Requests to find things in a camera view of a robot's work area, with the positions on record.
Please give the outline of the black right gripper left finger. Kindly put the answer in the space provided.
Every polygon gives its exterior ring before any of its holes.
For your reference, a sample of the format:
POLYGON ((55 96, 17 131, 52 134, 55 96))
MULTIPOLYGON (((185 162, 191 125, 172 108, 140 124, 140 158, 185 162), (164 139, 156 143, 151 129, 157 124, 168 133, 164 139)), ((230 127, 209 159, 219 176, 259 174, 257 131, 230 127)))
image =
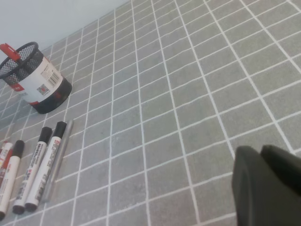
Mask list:
POLYGON ((301 195, 287 187, 250 146, 236 149, 232 192, 239 226, 299 226, 301 195))

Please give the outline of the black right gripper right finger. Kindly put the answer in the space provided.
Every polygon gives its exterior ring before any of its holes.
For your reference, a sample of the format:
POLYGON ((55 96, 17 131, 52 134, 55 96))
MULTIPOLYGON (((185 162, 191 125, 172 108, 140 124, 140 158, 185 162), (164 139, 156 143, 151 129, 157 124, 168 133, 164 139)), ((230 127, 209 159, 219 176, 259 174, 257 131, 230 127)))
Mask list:
POLYGON ((301 194, 301 159, 274 145, 264 145, 260 153, 276 176, 298 195, 301 194))

